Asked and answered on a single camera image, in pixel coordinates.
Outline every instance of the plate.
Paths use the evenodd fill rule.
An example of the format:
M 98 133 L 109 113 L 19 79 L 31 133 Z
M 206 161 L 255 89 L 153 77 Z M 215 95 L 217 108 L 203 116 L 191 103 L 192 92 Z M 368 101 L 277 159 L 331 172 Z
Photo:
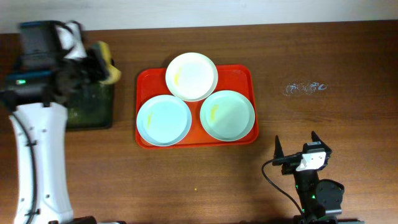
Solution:
M 137 115 L 137 130 L 155 146 L 171 146 L 189 132 L 192 115 L 187 104 L 175 96 L 155 96 L 145 102 Z
M 214 91 L 217 82 L 216 66 L 202 54 L 181 54 L 167 67 L 167 88 L 174 96 L 184 101 L 205 99 Z
M 200 122 L 205 131 L 221 141 L 236 141 L 254 126 L 253 105 L 242 94 L 224 90 L 210 95 L 200 109 Z

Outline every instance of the black cable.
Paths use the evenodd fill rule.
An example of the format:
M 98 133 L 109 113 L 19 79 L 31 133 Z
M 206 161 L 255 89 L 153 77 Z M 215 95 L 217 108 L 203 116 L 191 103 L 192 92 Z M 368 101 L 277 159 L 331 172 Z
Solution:
M 262 165 L 262 167 L 261 167 L 261 172 L 262 172 L 263 176 L 268 180 L 268 182 L 269 182 L 272 186 L 274 186 L 280 193 L 284 194 L 286 197 L 288 197 L 288 198 L 294 203 L 294 205 L 295 205 L 295 206 L 297 207 L 297 209 L 299 210 L 301 216 L 302 216 L 303 219 L 305 220 L 304 213 L 303 213 L 302 209 L 300 208 L 300 206 L 298 205 L 298 203 L 292 198 L 292 196 L 290 196 L 288 193 L 284 192 L 282 189 L 280 189 L 278 186 L 276 186 L 276 184 L 274 184 L 274 183 L 267 177 L 266 173 L 264 172 L 264 168 L 265 168 L 265 166 L 266 166 L 267 164 L 270 164 L 271 162 L 277 162 L 277 161 L 280 161 L 280 160 L 282 160 L 282 159 L 286 159 L 287 157 L 290 157 L 290 156 L 286 156 L 286 157 L 278 158 L 278 159 L 271 159 L 270 161 L 264 163 L 264 164 Z
M 33 142 L 30 138 L 30 135 L 26 129 L 26 127 L 22 124 L 22 121 L 19 119 L 19 117 L 13 112 L 10 107 L 8 106 L 7 102 L 3 99 L 4 106 L 7 108 L 9 111 L 10 115 L 14 117 L 14 119 L 17 121 L 19 126 L 21 127 L 22 131 L 25 134 L 25 137 L 27 139 L 27 145 L 29 146 L 29 151 L 30 151 L 30 159 L 32 161 L 32 183 L 33 183 L 33 189 L 32 189 L 32 206 L 30 207 L 30 212 L 28 212 L 28 219 L 25 224 L 31 224 L 34 218 L 34 215 L 36 214 L 36 204 L 37 204 L 37 177 L 36 177 L 36 163 L 35 163 L 35 154 L 34 154 L 34 148 L 33 148 Z

